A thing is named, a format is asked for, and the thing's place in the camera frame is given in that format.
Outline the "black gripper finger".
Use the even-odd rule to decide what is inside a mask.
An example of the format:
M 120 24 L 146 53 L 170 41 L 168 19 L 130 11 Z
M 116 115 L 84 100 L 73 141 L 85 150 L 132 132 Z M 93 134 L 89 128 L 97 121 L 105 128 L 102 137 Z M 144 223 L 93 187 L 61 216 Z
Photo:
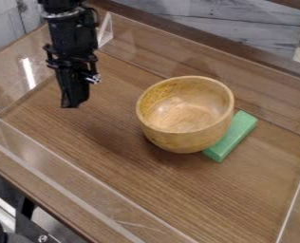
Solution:
M 76 72 L 70 68 L 60 68 L 57 79 L 62 92 L 62 108 L 77 108 L 81 103 L 81 92 Z
M 89 99 L 89 92 L 90 92 L 90 83 L 89 83 L 89 78 L 92 77 L 90 72 L 82 72 L 80 74 L 80 82 L 81 82 L 81 98 L 80 102 L 84 103 Z

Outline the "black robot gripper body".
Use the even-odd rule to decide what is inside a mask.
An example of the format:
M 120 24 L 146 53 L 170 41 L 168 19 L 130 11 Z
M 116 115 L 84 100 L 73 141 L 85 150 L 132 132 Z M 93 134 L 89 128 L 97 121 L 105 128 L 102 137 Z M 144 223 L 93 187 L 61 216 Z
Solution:
M 47 66 L 61 76 L 70 71 L 92 84 L 101 82 L 97 71 L 98 48 L 97 31 L 100 15 L 89 7 L 52 8 L 45 7 L 42 17 L 49 24 L 52 43 L 43 49 L 47 53 Z

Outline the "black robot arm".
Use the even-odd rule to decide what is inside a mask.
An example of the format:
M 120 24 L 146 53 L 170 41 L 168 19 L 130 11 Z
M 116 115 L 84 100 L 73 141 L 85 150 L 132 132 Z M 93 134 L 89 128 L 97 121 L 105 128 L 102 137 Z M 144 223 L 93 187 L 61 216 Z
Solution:
M 56 70 L 62 108 L 77 108 L 89 99 L 89 85 L 101 81 L 97 70 L 100 15 L 86 0 L 38 0 L 52 43 L 43 46 L 47 67 Z

